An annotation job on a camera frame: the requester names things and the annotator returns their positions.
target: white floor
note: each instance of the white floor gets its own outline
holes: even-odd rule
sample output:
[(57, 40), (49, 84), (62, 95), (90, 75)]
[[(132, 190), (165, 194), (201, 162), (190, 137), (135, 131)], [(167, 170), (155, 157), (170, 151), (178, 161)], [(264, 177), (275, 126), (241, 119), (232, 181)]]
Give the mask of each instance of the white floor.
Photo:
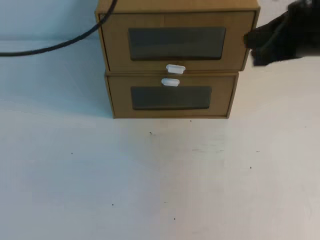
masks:
[(103, 76), (95, 40), (0, 59), (0, 239), (319, 239), (320, 57), (248, 62), (229, 120), (114, 120)]

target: wall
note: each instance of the wall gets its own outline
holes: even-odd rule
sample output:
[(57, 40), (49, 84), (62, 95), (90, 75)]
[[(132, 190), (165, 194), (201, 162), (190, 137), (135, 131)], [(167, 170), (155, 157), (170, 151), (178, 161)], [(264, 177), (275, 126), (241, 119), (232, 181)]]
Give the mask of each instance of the wall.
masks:
[[(259, 0), (262, 25), (293, 0)], [(70, 39), (95, 24), (97, 0), (7, 0), (0, 4), (0, 40)]]

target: white drawer handle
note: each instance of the white drawer handle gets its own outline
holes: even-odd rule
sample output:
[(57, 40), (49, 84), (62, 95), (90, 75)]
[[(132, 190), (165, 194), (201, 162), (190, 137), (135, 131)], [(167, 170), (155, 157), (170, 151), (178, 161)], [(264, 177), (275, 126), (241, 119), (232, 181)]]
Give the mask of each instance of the white drawer handle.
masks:
[(164, 78), (161, 80), (162, 84), (165, 86), (170, 87), (178, 87), (180, 84), (180, 81), (178, 79), (172, 79), (172, 78)]
[(168, 73), (170, 74), (183, 74), (184, 71), (186, 70), (186, 67), (169, 64), (166, 66), (166, 69), (168, 69)]

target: light blue wall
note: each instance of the light blue wall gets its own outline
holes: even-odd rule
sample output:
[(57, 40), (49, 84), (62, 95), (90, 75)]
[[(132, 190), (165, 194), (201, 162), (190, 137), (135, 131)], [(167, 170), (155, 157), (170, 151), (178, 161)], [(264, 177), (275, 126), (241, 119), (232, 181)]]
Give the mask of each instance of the light blue wall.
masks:
[(2, 0), (0, 40), (69, 39), (96, 23), (98, 0)]

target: drawer window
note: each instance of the drawer window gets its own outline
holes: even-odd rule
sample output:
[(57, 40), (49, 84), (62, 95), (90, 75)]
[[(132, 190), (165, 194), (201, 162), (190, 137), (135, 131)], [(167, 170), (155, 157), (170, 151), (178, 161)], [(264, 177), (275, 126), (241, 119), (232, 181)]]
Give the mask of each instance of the drawer window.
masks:
[(210, 86), (133, 86), (134, 110), (193, 110), (210, 107)]
[(129, 28), (128, 35), (133, 61), (220, 60), (226, 28)]

